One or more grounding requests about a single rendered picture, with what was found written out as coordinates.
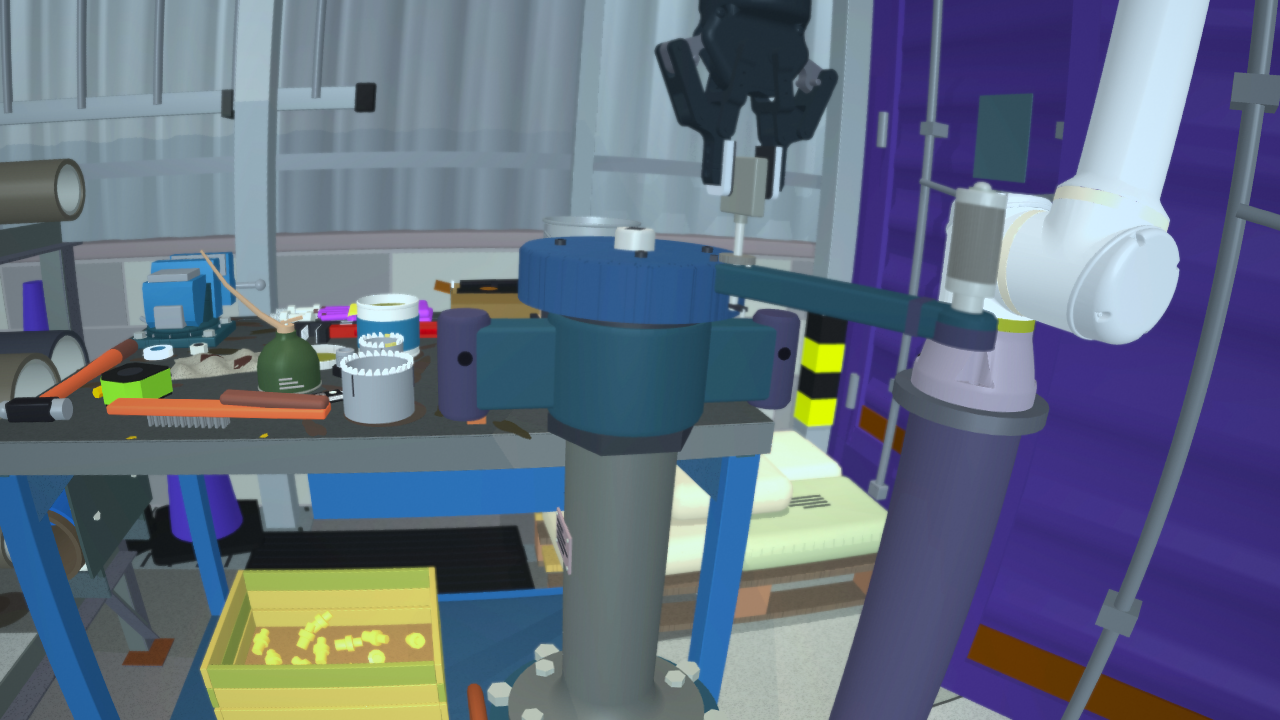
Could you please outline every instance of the orange handle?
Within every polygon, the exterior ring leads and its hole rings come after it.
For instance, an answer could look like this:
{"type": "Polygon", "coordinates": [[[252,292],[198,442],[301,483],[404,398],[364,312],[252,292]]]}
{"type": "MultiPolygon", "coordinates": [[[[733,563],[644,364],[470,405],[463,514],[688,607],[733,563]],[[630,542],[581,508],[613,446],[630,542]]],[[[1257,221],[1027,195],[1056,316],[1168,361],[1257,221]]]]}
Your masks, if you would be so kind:
{"type": "Polygon", "coordinates": [[[484,703],[484,691],[475,683],[467,685],[467,708],[471,711],[471,720],[489,720],[489,707],[484,703]]]}
{"type": "Polygon", "coordinates": [[[96,360],[81,368],[74,375],[46,389],[40,397],[70,397],[73,392],[93,382],[102,373],[124,363],[124,359],[138,351],[138,343],[129,338],[111,350],[97,356],[96,360]]]}
{"type": "Polygon", "coordinates": [[[108,415],[155,415],[166,418],[256,418],[260,420],[324,420],[323,410],[297,407],[248,407],[223,405],[216,400],[122,397],[106,406],[108,415]]]}

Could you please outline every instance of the yellow and black striped post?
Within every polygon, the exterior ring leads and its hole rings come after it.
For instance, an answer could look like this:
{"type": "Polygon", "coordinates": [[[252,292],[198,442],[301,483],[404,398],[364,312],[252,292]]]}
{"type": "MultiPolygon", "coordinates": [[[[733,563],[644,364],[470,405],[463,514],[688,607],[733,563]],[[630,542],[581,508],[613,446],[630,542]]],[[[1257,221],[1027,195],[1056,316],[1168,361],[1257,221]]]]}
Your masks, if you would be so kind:
{"type": "Polygon", "coordinates": [[[800,350],[800,387],[796,420],[820,428],[836,421],[840,372],[845,366],[845,331],[849,323],[809,313],[800,350]]]}

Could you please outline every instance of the hammer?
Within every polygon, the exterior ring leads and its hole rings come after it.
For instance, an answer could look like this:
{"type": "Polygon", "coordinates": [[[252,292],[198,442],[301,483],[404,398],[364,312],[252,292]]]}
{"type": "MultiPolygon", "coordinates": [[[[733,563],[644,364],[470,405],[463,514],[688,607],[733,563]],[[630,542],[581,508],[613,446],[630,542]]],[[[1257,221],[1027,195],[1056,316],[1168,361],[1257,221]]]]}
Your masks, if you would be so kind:
{"type": "Polygon", "coordinates": [[[0,420],[10,423],[70,420],[72,411],[72,401],[65,397],[15,397],[0,402],[0,420]]]}

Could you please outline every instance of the blue table leg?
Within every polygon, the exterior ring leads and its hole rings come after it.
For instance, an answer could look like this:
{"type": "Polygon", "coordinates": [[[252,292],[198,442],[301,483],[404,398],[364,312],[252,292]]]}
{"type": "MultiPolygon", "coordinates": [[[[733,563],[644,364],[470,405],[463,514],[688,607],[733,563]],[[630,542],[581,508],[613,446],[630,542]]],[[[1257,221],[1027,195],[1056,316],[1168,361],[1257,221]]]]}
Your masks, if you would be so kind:
{"type": "Polygon", "coordinates": [[[724,457],[721,460],[719,486],[712,493],[707,515],[707,541],[703,546],[703,570],[698,578],[698,605],[694,610],[694,638],[689,659],[698,664],[699,680],[719,697],[728,657],[728,639],[733,632],[737,592],[742,583],[742,559],[746,556],[746,534],[751,529],[751,505],[755,502],[755,477],[760,457],[724,457]]]}
{"type": "Polygon", "coordinates": [[[67,584],[47,510],[36,511],[26,475],[0,477],[0,527],[40,642],[72,715],[119,720],[67,584]]]}
{"type": "Polygon", "coordinates": [[[221,615],[230,588],[227,587],[227,571],[223,570],[218,536],[214,534],[214,514],[209,507],[205,477],[178,475],[178,482],[182,484],[182,505],[187,512],[187,525],[191,528],[191,544],[196,548],[200,579],[205,583],[205,596],[209,598],[209,612],[221,615]]]}

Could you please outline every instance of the blue table frame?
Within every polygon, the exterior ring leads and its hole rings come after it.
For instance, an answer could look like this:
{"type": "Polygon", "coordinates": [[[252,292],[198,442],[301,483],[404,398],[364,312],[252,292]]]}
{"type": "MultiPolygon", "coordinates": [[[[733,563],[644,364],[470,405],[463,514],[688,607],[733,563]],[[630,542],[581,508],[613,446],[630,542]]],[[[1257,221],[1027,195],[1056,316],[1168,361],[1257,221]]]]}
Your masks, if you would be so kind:
{"type": "MultiPolygon", "coordinates": [[[[684,460],[680,465],[712,497],[689,659],[698,662],[700,682],[713,696],[719,696],[742,579],[759,456],[684,460]]],[[[38,521],[70,478],[0,475],[0,527],[72,715],[77,720],[118,720],[119,712],[63,574],[52,532],[47,521],[38,521]]],[[[204,475],[179,478],[209,611],[216,618],[229,588],[214,534],[209,493],[204,475]]],[[[564,468],[312,474],[310,478],[317,519],[520,514],[564,506],[564,468]],[[372,493],[370,487],[380,492],[372,493]],[[394,497],[394,503],[388,502],[388,497],[394,497]]],[[[477,678],[472,682],[497,680],[477,678]]]]}

